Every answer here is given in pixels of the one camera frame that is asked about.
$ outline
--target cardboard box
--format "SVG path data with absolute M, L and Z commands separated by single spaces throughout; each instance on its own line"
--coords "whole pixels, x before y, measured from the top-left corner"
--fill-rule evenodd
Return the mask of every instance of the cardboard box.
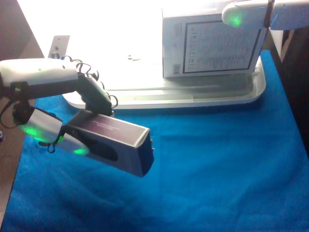
M 267 29 L 241 29 L 224 24 L 222 10 L 228 3 L 182 11 L 162 9 L 164 78 L 254 71 Z
M 86 156 L 143 177 L 154 161 L 150 129 L 81 110 L 66 124 L 68 134 L 83 142 Z

